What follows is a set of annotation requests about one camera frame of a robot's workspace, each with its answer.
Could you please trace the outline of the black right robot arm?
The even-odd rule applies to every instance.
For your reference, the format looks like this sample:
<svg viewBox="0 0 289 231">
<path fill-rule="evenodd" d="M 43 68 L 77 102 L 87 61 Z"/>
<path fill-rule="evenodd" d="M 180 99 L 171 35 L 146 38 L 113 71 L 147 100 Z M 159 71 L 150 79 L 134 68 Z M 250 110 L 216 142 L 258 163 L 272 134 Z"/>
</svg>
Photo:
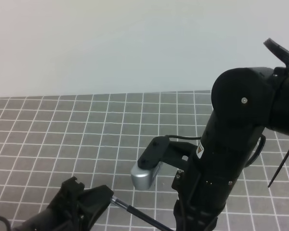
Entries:
<svg viewBox="0 0 289 231">
<path fill-rule="evenodd" d="M 211 91 L 213 111 L 197 146 L 173 141 L 168 148 L 188 152 L 173 189 L 176 229 L 211 231 L 265 128 L 289 136 L 289 51 L 264 42 L 283 67 L 235 68 L 222 73 Z"/>
</svg>

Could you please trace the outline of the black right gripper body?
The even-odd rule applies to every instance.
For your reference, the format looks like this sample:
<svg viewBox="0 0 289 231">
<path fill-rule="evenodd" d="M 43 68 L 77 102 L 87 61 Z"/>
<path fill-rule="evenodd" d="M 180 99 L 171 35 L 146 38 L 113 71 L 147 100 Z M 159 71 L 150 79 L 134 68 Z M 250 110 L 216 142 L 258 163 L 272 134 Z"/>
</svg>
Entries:
<svg viewBox="0 0 289 231">
<path fill-rule="evenodd" d="M 246 141 L 237 138 L 202 138 L 162 142 L 162 161 L 183 172 L 172 187 L 178 192 L 173 213 L 178 231 L 211 231 L 246 164 Z"/>
</svg>

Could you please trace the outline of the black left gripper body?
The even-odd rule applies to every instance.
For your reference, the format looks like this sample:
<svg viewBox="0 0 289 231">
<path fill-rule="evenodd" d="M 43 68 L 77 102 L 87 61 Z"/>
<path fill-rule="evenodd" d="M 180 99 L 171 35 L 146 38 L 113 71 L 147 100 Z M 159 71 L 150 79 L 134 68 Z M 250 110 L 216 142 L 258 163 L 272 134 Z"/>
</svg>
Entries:
<svg viewBox="0 0 289 231">
<path fill-rule="evenodd" d="M 92 202 L 50 203 L 41 213 L 14 227 L 14 231 L 87 231 Z"/>
</svg>

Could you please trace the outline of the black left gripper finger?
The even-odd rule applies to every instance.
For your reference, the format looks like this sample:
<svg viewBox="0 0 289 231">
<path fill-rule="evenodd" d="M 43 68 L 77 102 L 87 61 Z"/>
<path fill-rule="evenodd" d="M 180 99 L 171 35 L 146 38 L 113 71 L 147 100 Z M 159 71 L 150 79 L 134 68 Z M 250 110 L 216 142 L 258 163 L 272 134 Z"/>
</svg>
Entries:
<svg viewBox="0 0 289 231">
<path fill-rule="evenodd" d="M 49 203 L 50 209 L 70 209 L 75 207 L 78 196 L 84 191 L 84 184 L 71 177 L 61 184 L 61 188 Z"/>
<path fill-rule="evenodd" d="M 114 192 L 106 185 L 84 190 L 78 197 L 81 224 L 94 224 L 110 205 Z"/>
</svg>

